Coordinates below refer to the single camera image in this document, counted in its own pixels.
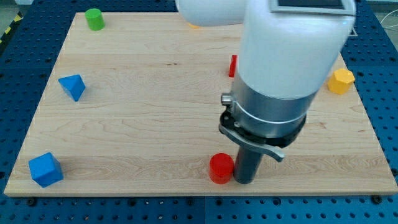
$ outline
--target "wooden table surface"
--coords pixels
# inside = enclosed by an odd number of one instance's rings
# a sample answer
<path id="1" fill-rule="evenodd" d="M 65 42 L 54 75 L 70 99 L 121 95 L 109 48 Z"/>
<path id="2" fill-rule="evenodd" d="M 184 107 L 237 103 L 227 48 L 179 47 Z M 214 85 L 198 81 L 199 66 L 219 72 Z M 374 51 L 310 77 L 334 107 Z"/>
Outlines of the wooden table surface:
<path id="1" fill-rule="evenodd" d="M 391 195 L 397 185 L 354 87 L 325 85 L 297 140 L 277 163 L 264 157 L 254 182 L 214 184 L 210 157 L 235 157 L 219 133 L 229 59 L 242 26 L 191 29 L 175 13 L 103 13 L 89 30 L 76 14 L 9 179 L 11 197 L 173 195 Z M 341 57 L 332 70 L 345 67 Z M 71 100 L 58 83 L 81 74 Z M 28 161 L 52 152 L 64 180 L 41 188 Z"/>

